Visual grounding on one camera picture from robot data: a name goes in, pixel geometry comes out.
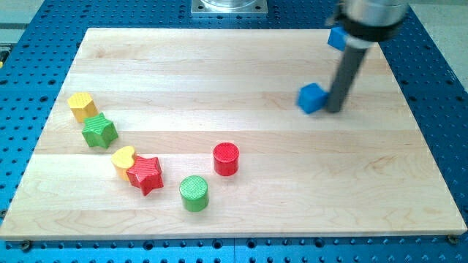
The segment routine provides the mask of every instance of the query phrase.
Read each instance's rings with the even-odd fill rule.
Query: blue block
[[[300,89],[297,104],[305,113],[310,114],[325,106],[327,98],[328,93],[318,84],[312,83]]]
[[[348,33],[341,26],[334,27],[330,31],[328,44],[337,50],[344,51],[344,47],[346,47],[347,35]]]

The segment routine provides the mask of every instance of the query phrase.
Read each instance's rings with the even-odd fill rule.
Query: star-shaped block
[[[67,102],[78,122],[84,122],[85,118],[97,115],[94,101],[87,92],[77,92],[68,98]]]
[[[157,157],[146,159],[137,156],[135,165],[127,170],[127,175],[132,186],[140,188],[143,196],[149,194],[153,189],[164,187]]]
[[[106,119],[102,113],[86,118],[81,133],[89,147],[100,146],[106,149],[109,148],[110,142],[118,137],[114,123]]]

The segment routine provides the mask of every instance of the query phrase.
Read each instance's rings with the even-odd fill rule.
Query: wooden tabletop
[[[328,30],[92,28],[81,43],[0,227],[7,240],[447,235],[467,230],[378,46],[341,113],[295,100],[328,89],[341,53]],[[67,98],[88,91],[119,138],[89,148]],[[213,170],[219,142],[239,171]],[[159,157],[147,197],[110,155]],[[189,175],[210,202],[183,209]]]

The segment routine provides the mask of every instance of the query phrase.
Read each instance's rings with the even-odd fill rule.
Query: blue pegboard
[[[0,69],[0,210],[11,203],[88,27],[326,28],[334,4],[269,0],[266,17],[193,18],[188,0],[45,0]],[[467,93],[413,11],[400,34],[380,46],[468,221]],[[468,262],[467,258],[468,235],[76,240],[31,245],[0,241],[0,262],[8,263]]]

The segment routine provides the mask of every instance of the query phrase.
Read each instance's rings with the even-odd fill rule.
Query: metal base
[[[266,16],[268,14],[267,0],[255,0],[245,7],[226,8],[208,4],[202,0],[192,0],[193,17],[235,17],[237,15]]]

